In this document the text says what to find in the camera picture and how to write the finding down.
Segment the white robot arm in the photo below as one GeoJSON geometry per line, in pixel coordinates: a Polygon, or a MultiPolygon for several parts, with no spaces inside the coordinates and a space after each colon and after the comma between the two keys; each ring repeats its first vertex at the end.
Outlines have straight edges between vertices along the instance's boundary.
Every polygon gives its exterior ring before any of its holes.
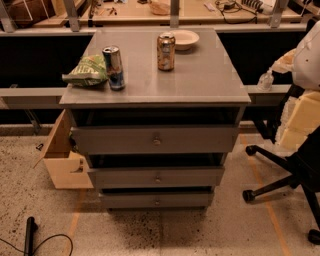
{"type": "Polygon", "coordinates": [[[296,47],[293,83],[304,89],[320,90],[320,21],[317,21],[296,47]]]}

